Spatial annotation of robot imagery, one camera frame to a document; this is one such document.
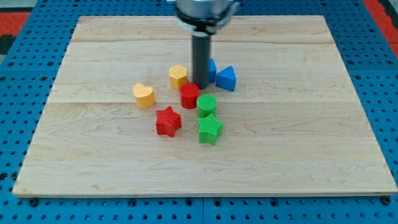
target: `yellow heart block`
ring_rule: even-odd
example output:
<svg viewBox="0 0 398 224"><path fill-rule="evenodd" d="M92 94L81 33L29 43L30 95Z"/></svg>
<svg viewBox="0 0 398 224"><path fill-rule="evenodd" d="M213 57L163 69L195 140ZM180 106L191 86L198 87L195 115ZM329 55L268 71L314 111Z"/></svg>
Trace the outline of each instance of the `yellow heart block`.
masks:
<svg viewBox="0 0 398 224"><path fill-rule="evenodd" d="M188 83L188 70L182 65L176 65L169 69L170 87L179 90Z"/></svg>
<svg viewBox="0 0 398 224"><path fill-rule="evenodd" d="M155 104L155 94L153 88L144 86L141 83L137 83L132 88L132 92L136 97L138 108L148 108Z"/></svg>

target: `blue pegboard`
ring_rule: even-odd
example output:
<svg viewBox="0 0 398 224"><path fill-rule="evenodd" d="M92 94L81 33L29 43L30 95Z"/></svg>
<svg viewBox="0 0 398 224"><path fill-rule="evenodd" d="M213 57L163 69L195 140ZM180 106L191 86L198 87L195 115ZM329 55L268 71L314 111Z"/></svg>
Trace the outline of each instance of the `blue pegboard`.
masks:
<svg viewBox="0 0 398 224"><path fill-rule="evenodd" d="M163 0L39 0L0 66L0 223L398 223L398 196L19 199L14 179L79 16L172 15ZM324 15L398 180L398 61L361 1L247 0L240 15Z"/></svg>

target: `green block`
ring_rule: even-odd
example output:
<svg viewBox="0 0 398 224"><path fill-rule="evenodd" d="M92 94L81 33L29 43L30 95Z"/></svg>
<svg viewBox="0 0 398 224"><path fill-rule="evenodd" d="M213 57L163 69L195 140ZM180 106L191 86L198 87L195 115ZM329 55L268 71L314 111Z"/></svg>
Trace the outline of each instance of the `green block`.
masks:
<svg viewBox="0 0 398 224"><path fill-rule="evenodd" d="M197 99L198 118L206 118L210 114L216 116L217 99L210 94L204 94Z"/></svg>
<svg viewBox="0 0 398 224"><path fill-rule="evenodd" d="M206 118L198 118L199 143L216 145L218 137L223 134L224 124L218 121L213 114Z"/></svg>

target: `black cylinder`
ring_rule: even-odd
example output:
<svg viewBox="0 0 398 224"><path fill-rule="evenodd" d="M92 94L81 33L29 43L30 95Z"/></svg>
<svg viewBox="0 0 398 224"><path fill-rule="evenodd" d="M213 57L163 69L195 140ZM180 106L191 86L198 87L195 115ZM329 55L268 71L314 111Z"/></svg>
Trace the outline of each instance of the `black cylinder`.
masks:
<svg viewBox="0 0 398 224"><path fill-rule="evenodd" d="M209 59L211 37L192 36L193 82L204 89L209 84Z"/></svg>

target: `blue triangle block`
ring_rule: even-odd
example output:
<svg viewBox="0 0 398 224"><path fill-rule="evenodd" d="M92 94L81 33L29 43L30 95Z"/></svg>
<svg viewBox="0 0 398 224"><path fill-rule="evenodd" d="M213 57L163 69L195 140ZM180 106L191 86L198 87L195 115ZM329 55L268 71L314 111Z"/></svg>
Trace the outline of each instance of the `blue triangle block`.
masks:
<svg viewBox="0 0 398 224"><path fill-rule="evenodd" d="M216 75L216 86L229 91L235 91L236 76L232 66L220 71Z"/></svg>
<svg viewBox="0 0 398 224"><path fill-rule="evenodd" d="M216 68L216 63L214 62L214 59L209 59L209 82L213 83L216 81L216 73L217 73L217 68Z"/></svg>

